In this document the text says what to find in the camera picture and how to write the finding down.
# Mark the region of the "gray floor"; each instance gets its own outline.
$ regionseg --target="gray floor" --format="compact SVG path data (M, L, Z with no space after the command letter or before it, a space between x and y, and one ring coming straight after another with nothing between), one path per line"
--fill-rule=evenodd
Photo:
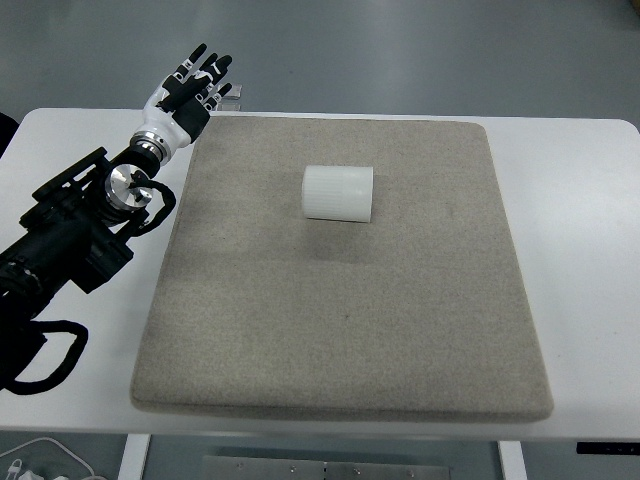
M640 127L640 17L628 0L5 0L0 111L21 121L41 107L140 108L201 42L233 55L228 80L243 84L244 111L622 118ZM1 434L0 447L25 436ZM115 478L123 438L67 439L97 463L110 452L96 470ZM206 439L152 444L146 478L225 444L194 442ZM341 442L316 447L430 458L411 450L424 445ZM635 457L578 457L571 444L527 444L525 458L534 479L639 470Z

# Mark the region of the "gray cushion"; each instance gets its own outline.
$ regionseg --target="gray cushion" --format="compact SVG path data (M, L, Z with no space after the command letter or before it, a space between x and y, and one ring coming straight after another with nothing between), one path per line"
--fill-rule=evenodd
M370 224L302 215L306 165L374 167ZM196 146L135 406L533 421L553 403L484 129L214 118Z

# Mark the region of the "robotic arm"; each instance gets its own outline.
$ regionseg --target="robotic arm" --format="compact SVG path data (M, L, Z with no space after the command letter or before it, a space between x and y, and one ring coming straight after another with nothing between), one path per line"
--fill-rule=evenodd
M173 192L153 178L198 138L231 89L219 86L231 57L214 53L195 67L206 48L200 45L158 86L127 148L110 161L98 148L33 193L38 203L20 219L27 233L0 254L0 390L40 393L71 373L87 343L86 328L34 319L68 281L85 293L109 281L133 258L126 242L156 228L175 207ZM154 191L164 206L148 220ZM65 360L45 380L17 381L48 332L76 336Z

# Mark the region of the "white table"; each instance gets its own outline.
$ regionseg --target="white table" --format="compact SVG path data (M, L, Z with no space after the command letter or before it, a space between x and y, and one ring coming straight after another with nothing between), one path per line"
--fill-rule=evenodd
M467 439L640 438L640 135L616 120L250 114L477 122L487 131L555 410L533 424L289 422L138 411L129 382L173 216L132 240L135 256L90 295L64 287L41 320L86 325L90 340L59 387L0 392L0 429L180 434L330 434ZM141 123L130 110L42 109L0 159L0 249L42 183L99 146L115 156ZM180 196L191 149L158 179ZM215 161L215 152L211 154ZM52 335L20 378L46 376L68 339Z

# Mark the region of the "white plastic cup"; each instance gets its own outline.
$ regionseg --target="white plastic cup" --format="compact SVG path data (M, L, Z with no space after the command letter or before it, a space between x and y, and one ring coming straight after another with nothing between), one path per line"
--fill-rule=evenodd
M309 165L302 180L306 218L371 221L373 167Z

